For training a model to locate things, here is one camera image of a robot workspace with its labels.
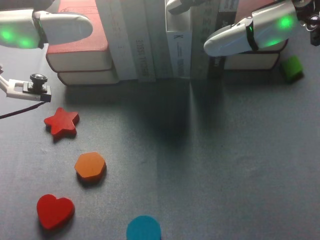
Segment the red star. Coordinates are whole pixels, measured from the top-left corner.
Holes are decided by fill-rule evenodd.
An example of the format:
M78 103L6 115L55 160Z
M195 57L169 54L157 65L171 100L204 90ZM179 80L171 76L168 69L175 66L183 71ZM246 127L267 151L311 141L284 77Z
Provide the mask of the red star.
M58 107L55 114L44 120L44 123L51 127L51 134L54 138L62 138L65 135L76 135L75 124L79 122L77 112L67 112L62 107Z

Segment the heart-shaped block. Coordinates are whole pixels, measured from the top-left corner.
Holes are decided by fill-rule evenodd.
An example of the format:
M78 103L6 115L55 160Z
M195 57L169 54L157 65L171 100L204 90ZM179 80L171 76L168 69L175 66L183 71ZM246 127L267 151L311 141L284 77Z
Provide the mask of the heart-shaped block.
M52 194L46 194L39 199L36 211L43 228L54 230L65 225L73 217L75 205L68 198L57 199Z

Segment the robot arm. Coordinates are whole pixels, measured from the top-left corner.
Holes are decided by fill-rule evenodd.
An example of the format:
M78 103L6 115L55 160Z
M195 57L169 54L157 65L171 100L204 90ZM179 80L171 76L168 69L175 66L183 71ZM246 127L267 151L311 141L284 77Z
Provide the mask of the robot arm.
M193 6L189 2L192 1L170 0L166 7L171 14L179 14ZM257 51L294 36L301 25L311 33L311 44L318 46L319 15L320 0L280 0L212 33L203 48L211 57Z
M9 48L36 49L44 44L64 44L87 38L93 26L90 20L80 14L34 11L33 9L0 11L0 45ZM51 101L51 89L46 86L47 78L32 74L32 82L0 76L0 89L7 97L32 101Z

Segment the table surface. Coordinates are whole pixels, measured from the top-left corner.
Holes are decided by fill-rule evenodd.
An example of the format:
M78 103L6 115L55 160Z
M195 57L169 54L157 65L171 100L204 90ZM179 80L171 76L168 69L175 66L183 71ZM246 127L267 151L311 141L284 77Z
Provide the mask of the table surface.
M282 59L297 55L304 78L278 70L226 72L210 81L66 87L40 49L0 47L6 79L49 78L52 102L1 120L1 240L124 240L128 223L155 217L163 240L320 239L320 48L303 29ZM36 102L6 98L0 114ZM79 113L76 138L54 142L44 119ZM82 186L78 156L99 152L104 181ZM46 233L36 205L68 197L75 216Z

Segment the orange hexagon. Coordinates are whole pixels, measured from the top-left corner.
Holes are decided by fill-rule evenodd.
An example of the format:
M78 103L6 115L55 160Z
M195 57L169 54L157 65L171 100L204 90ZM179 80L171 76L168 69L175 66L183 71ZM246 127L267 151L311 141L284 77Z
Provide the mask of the orange hexagon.
M74 166L76 173L84 182L99 182L107 168L106 162L97 152L81 154Z

